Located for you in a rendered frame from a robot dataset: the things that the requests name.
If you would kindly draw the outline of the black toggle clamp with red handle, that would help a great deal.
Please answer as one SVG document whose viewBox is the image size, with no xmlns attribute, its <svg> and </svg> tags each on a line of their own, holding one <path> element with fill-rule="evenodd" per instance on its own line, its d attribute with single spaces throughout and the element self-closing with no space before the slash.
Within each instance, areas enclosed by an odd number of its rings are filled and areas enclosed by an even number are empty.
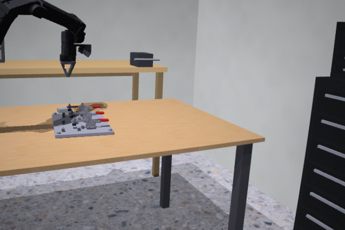
<svg viewBox="0 0 345 230">
<path fill-rule="evenodd" d="M 89 118 L 89 119 L 88 119 Z M 71 120 L 72 126 L 76 126 L 76 122 L 87 122 L 87 127 L 86 129 L 96 129 L 96 123 L 101 123 L 101 122 L 108 122 L 109 119 L 100 119 L 100 120 L 95 120 L 91 119 L 90 117 L 87 117 L 87 119 L 82 119 L 82 120 L 75 120 L 75 117 L 73 117 L 73 120 Z"/>
<path fill-rule="evenodd" d="M 73 118 L 74 114 L 83 114 L 83 118 L 84 119 L 87 119 L 87 117 L 89 116 L 91 119 L 92 119 L 92 116 L 96 116 L 97 114 L 104 114 L 104 112 L 96 112 L 96 113 L 91 113 L 91 112 L 87 112 L 87 110 L 85 109 L 86 112 L 73 112 L 71 110 L 71 112 L 69 113 L 70 114 L 70 118 Z M 82 119 L 83 119 L 82 118 Z"/>
</svg>

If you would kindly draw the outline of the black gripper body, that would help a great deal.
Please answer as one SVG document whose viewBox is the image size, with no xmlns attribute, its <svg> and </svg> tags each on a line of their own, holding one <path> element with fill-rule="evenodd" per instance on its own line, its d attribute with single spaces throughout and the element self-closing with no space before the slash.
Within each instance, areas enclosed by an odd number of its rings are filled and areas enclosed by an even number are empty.
<svg viewBox="0 0 345 230">
<path fill-rule="evenodd" d="M 60 61 L 76 61 L 76 56 L 68 55 L 68 45 L 74 43 L 62 43 Z"/>
</svg>

